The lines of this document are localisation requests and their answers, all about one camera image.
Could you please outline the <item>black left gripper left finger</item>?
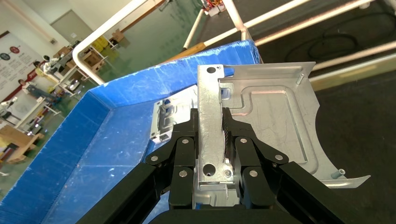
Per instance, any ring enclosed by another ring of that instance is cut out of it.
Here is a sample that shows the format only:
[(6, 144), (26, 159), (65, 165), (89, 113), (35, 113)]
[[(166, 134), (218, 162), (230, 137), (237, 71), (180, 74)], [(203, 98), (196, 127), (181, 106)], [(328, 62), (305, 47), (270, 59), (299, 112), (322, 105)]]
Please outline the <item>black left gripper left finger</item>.
[(169, 207), (192, 209), (198, 110), (173, 127), (171, 139), (137, 164), (79, 220), (79, 224), (142, 224), (169, 192)]

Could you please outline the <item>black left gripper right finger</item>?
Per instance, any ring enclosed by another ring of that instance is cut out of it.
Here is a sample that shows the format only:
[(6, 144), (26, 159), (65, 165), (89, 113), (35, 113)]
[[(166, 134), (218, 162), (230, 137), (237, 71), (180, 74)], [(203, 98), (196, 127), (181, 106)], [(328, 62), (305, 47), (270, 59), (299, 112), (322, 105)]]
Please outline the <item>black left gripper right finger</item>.
[(342, 224), (339, 198), (286, 155), (260, 141), (252, 126), (223, 108), (226, 151), (238, 177), (244, 206), (238, 221), (248, 224)]

